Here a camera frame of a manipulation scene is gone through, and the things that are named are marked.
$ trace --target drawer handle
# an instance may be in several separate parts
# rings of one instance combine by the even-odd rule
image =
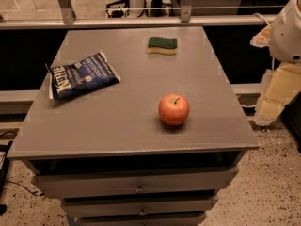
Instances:
[[[147,215],[147,213],[144,211],[144,209],[141,209],[139,216],[145,216]]]
[[[136,193],[143,193],[144,189],[142,188],[142,185],[138,185],[138,188],[135,190]]]

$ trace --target floor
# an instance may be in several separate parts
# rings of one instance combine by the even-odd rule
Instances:
[[[260,148],[246,153],[238,175],[218,192],[219,201],[201,226],[301,225],[299,145],[281,119],[264,131],[252,127]],[[36,191],[30,183],[32,175],[22,162],[14,161],[7,181]],[[60,201],[33,196],[13,183],[5,183],[0,204],[8,207],[0,216],[1,226],[68,225]]]

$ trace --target gray tabletop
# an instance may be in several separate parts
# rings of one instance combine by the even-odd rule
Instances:
[[[147,54],[149,37],[177,38],[174,56]],[[58,158],[193,153],[258,148],[213,48],[201,27],[70,31],[55,65],[103,50],[121,82],[73,100],[48,97],[49,77],[8,157]],[[161,98],[177,92],[190,115],[177,129],[158,117]]]

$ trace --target apple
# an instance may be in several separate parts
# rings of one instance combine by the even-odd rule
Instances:
[[[180,94],[170,93],[162,98],[158,106],[159,116],[167,125],[181,125],[189,115],[189,103]]]

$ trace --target green sponge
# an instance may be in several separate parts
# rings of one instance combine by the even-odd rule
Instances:
[[[175,55],[177,54],[177,47],[177,39],[175,38],[150,37],[148,53]]]

